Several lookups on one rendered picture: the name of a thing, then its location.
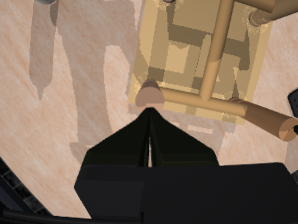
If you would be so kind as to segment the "tan wooden stool seat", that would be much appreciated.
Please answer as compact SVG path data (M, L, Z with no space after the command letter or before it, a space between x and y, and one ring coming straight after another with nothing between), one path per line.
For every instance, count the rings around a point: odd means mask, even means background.
M220 0L146 0L127 103L144 81L198 94ZM263 65L272 22L254 27L256 8L235 1L212 97L252 102ZM164 110L244 125L227 113L165 102Z

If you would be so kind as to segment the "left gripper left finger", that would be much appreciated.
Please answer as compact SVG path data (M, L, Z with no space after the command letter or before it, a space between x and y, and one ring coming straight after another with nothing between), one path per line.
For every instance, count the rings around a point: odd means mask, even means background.
M146 145L146 148L145 148ZM90 148L82 166L87 164L149 165L150 107L131 123Z

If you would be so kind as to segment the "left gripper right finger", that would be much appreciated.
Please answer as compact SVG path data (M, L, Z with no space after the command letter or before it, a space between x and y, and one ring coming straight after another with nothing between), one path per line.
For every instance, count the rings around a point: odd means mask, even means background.
M219 166L213 149L165 120L154 107L150 107L150 148L152 166Z

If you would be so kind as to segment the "grey bottle with red pointed cap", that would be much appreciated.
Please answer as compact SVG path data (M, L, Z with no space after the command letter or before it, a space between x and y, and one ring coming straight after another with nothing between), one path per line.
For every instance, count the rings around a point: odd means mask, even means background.
M44 4L44 5L49 5L51 3L53 3L56 0L36 0L37 2Z

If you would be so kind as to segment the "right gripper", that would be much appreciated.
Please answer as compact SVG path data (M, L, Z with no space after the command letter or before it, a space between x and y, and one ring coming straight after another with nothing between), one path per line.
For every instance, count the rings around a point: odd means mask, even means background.
M298 135L298 125L295 125L295 126L294 126L293 131Z

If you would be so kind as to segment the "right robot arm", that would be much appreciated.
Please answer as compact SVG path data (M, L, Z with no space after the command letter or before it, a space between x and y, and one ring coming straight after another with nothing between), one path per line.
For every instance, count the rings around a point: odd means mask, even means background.
M288 101L294 117L298 118L298 88L288 95Z

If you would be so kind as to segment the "brown wooden stool leg frame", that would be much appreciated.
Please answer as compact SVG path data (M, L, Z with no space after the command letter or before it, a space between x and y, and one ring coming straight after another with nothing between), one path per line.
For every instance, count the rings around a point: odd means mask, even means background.
M148 79L136 95L136 107L139 112L146 107L154 107L160 112L167 101L236 115L289 142L297 136L293 131L294 126L298 125L297 119L237 97L229 100L212 97L235 1L257 8L249 15L249 22L254 27L298 12L298 0L220 0L199 93L158 86L155 80Z

